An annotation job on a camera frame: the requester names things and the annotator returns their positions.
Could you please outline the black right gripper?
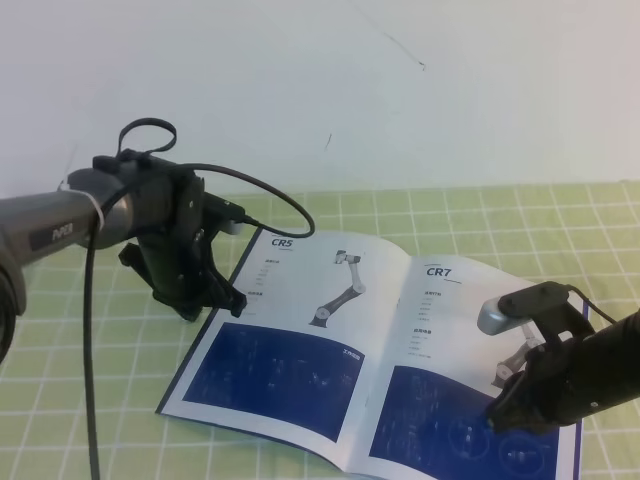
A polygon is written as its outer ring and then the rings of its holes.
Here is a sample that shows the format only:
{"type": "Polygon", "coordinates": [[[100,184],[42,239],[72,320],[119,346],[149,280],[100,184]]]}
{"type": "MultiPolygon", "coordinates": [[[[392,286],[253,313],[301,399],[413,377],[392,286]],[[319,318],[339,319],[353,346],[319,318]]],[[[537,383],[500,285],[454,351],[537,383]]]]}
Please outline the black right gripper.
{"type": "Polygon", "coordinates": [[[577,423],[600,407],[595,357],[570,338],[558,350],[538,352],[513,375],[485,410],[495,433],[546,433],[577,423]]]}

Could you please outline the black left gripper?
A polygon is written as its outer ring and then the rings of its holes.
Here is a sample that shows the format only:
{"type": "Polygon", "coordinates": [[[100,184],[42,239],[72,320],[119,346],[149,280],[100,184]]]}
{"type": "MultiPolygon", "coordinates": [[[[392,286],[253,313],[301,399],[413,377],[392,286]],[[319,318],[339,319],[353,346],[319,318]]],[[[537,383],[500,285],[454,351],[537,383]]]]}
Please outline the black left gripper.
{"type": "Polygon", "coordinates": [[[152,289],[153,297],[182,308],[182,318],[195,320],[204,308],[227,310],[238,318],[246,295],[221,276],[207,272],[204,252],[204,180],[190,168],[148,153],[124,150],[119,155],[125,182],[145,178],[128,199],[133,207],[127,243],[118,254],[152,289]]]}

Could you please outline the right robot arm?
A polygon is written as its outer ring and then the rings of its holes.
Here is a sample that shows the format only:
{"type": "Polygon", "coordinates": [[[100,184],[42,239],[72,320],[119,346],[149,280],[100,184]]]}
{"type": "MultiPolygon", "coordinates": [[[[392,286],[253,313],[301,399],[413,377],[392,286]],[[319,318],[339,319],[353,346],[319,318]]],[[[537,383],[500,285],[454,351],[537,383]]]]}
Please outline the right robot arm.
{"type": "Polygon", "coordinates": [[[639,314],[555,349],[543,345],[526,355],[485,411],[496,433],[536,435],[639,397],[639,314]]]}

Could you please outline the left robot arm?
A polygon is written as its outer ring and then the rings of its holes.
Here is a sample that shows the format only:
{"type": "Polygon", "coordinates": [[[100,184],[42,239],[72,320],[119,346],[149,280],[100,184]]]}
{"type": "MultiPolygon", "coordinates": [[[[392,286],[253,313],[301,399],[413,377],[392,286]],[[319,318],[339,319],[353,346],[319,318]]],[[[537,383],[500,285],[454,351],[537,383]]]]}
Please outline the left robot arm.
{"type": "Polygon", "coordinates": [[[69,186],[1,202],[1,352],[26,310],[25,266],[71,245],[124,246],[121,263],[155,300],[193,322],[204,308],[239,316],[246,297],[217,269],[211,243],[244,217],[243,208],[205,190],[192,169],[127,150],[98,156],[73,172],[69,186]]]}

